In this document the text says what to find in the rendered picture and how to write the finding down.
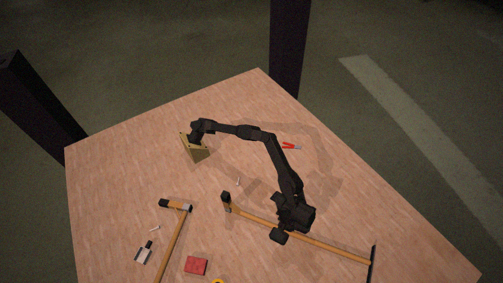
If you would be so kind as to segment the red-handled pliers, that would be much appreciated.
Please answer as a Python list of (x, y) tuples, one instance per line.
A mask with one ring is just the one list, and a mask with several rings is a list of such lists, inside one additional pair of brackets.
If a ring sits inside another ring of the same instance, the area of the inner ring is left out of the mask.
[(298, 146), (298, 145), (294, 145), (294, 144), (290, 144), (290, 143), (286, 143), (286, 142), (283, 142), (282, 144), (289, 145), (289, 146), (282, 146), (282, 148), (287, 148), (287, 149), (301, 149), (301, 146)]

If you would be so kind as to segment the red flat block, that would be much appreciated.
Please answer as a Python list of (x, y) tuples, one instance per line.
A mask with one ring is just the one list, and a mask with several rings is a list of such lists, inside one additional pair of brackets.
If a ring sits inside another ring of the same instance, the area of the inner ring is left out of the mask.
[(184, 272), (204, 276), (207, 268), (207, 263), (208, 263), (207, 259), (194, 256), (187, 256)]

